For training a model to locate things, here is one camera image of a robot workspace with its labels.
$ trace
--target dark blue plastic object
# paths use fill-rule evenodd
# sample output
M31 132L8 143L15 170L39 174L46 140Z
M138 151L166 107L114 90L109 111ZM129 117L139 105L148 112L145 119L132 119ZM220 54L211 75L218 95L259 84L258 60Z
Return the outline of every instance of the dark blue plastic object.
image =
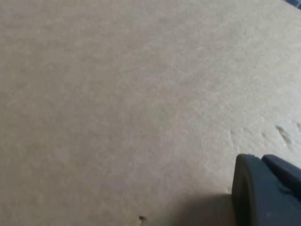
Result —
M291 5L297 7L298 9L301 9L301 0L286 0Z
M301 226L301 202L294 192L300 185L297 172L301 170L273 155L262 160L238 155L232 186L238 226ZM293 183L286 184L287 175Z

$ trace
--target beige surface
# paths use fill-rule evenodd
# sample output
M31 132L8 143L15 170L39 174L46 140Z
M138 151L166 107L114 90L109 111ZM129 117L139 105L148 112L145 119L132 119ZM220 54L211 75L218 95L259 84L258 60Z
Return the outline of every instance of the beige surface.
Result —
M0 224L232 225L238 153L301 166L300 62L280 0L1 1Z

